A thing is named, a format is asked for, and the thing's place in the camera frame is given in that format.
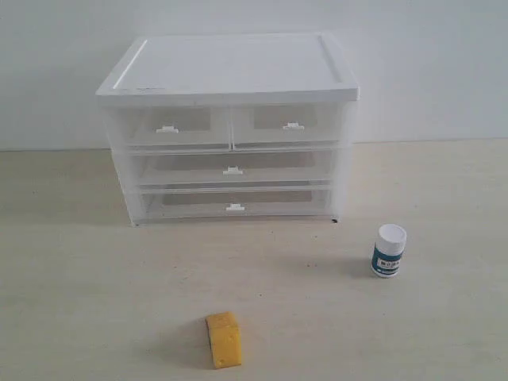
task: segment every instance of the white lid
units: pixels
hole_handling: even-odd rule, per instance
[[[404,228],[396,224],[385,224],[379,228],[377,249],[387,256],[397,256],[406,247],[407,233]]]
[[[138,39],[97,95],[112,106],[347,102],[358,85],[332,33],[166,36]]]

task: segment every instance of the drawer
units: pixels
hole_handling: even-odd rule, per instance
[[[348,147],[356,104],[309,103],[232,108],[237,150]]]
[[[115,150],[230,150],[228,108],[116,108],[107,109],[106,116]]]
[[[330,190],[143,194],[141,200],[146,213],[135,219],[332,214]]]
[[[132,156],[114,154],[132,186],[185,183],[242,183],[330,179],[347,150],[242,152],[208,155]]]

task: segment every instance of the small plastic bottle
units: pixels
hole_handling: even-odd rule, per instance
[[[406,239],[406,231],[398,225],[386,224],[379,228],[371,263],[377,276],[391,278],[397,275]]]

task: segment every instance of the white wall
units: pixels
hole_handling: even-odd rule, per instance
[[[359,141],[508,137],[506,0],[2,0],[0,149],[106,147],[94,92],[137,35],[336,29]]]

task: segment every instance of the drawer handle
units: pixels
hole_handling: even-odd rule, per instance
[[[225,171],[222,171],[223,175],[243,175],[244,172],[238,167],[228,167]]]
[[[297,121],[290,121],[286,125],[283,125],[283,129],[302,131],[303,129],[305,129],[305,126],[300,125]]]
[[[174,125],[163,125],[160,129],[156,129],[156,133],[178,133],[178,129]]]
[[[243,212],[245,210],[245,206],[242,206],[241,204],[229,204],[229,206],[225,209],[228,212]]]

